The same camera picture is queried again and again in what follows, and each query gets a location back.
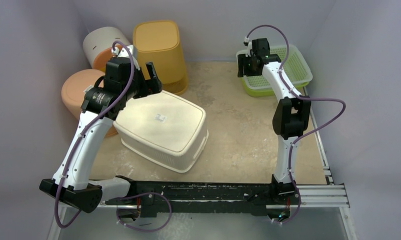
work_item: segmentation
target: green basket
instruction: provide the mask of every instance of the green basket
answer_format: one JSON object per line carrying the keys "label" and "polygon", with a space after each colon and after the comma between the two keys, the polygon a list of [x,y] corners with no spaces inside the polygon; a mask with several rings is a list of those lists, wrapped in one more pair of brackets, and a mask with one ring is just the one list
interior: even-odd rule
{"label": "green basket", "polygon": [[[280,59],[286,56],[285,45],[270,47],[271,54],[277,54]],[[246,53],[246,50],[239,51],[237,55]],[[292,84],[300,89],[308,85],[313,79],[310,68],[298,48],[289,44],[289,57],[283,66],[287,77]],[[274,91],[270,83],[263,76],[244,76],[240,78],[244,90],[252,97],[273,96]]]}

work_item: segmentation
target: white bin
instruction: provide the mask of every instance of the white bin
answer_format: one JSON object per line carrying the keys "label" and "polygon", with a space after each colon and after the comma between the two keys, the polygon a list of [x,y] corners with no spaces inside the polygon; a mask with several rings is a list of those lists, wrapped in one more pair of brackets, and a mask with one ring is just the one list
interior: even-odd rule
{"label": "white bin", "polygon": [[208,139],[205,110],[166,91],[126,106],[113,124],[122,144],[167,169],[190,170]]}

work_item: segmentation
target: sticker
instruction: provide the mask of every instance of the sticker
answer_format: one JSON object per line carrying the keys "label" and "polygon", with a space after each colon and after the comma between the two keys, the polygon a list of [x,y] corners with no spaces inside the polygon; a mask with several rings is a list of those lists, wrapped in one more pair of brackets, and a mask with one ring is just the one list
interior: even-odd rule
{"label": "sticker", "polygon": [[165,121],[167,120],[167,116],[161,115],[161,114],[157,114],[155,116],[155,120],[161,122],[161,123],[165,123]]}
{"label": "sticker", "polygon": [[90,89],[92,89],[94,86],[90,85],[88,86],[83,92],[86,94]]}

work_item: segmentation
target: white and green basket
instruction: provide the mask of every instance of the white and green basket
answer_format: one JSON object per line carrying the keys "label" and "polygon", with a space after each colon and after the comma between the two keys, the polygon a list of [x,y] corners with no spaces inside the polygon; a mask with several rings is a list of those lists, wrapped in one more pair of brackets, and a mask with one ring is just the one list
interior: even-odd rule
{"label": "white and green basket", "polygon": [[[286,56],[286,45],[281,46],[271,46],[270,53],[277,54],[281,60]],[[241,50],[237,52],[237,55],[244,54],[246,50]],[[292,44],[289,44],[289,57],[283,66],[287,77],[292,82],[292,84],[300,89],[308,85],[313,79],[310,68],[307,65],[304,57],[298,48]],[[274,91],[271,88],[270,83],[263,76],[244,76],[241,77],[241,82],[243,88],[248,95],[252,97],[265,97],[273,96]]]}

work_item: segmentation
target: wall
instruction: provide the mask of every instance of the wall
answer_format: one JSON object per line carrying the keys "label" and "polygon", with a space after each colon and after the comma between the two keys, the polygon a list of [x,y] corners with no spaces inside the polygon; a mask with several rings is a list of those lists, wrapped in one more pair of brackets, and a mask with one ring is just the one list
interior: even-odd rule
{"label": "wall", "polygon": [[[305,55],[312,96],[344,99],[321,131],[360,239],[401,239],[401,0],[338,0]],[[322,124],[339,111],[313,104]]]}
{"label": "wall", "polygon": [[48,236],[54,201],[38,187],[77,125],[61,87],[89,67],[86,34],[71,0],[0,0],[0,240]]}
{"label": "wall", "polygon": [[[188,60],[235,61],[249,30],[272,24],[290,43],[306,51],[323,25],[335,0],[74,0],[90,31],[105,26],[121,29],[132,39],[141,22],[170,19],[179,26]],[[275,30],[259,29],[253,38],[267,37],[284,44]]]}

